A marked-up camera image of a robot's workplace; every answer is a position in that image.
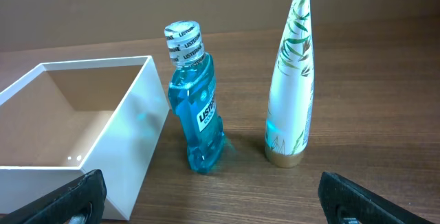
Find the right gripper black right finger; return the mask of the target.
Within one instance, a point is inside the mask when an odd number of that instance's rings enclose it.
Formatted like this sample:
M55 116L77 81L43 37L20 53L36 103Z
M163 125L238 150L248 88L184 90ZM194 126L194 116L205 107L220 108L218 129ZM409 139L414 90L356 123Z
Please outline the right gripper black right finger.
M323 172L318 197L330 224L432 224L334 172Z

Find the blue Listerine mouthwash bottle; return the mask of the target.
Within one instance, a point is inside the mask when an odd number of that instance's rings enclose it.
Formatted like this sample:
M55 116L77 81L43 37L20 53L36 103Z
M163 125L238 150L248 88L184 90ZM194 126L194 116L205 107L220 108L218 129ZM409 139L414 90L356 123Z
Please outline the blue Listerine mouthwash bottle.
M225 144L223 120L217 111L215 65L206 52L196 21L176 21L164 28L170 61L175 71L168 84L168 99L180 119L190 168L209 173Z

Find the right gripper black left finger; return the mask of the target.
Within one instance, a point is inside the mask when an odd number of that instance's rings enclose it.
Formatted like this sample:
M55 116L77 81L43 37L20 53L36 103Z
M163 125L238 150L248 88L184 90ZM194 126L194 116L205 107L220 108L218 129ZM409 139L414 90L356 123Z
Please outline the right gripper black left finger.
M102 221L107 188L102 171L92 170L1 218L1 224Z

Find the white lotion tube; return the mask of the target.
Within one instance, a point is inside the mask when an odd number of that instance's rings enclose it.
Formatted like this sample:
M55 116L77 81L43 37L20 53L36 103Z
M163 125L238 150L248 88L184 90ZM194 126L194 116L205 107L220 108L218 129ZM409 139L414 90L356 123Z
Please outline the white lotion tube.
M305 154L314 101L311 0L292 0L269 91L265 155L292 168Z

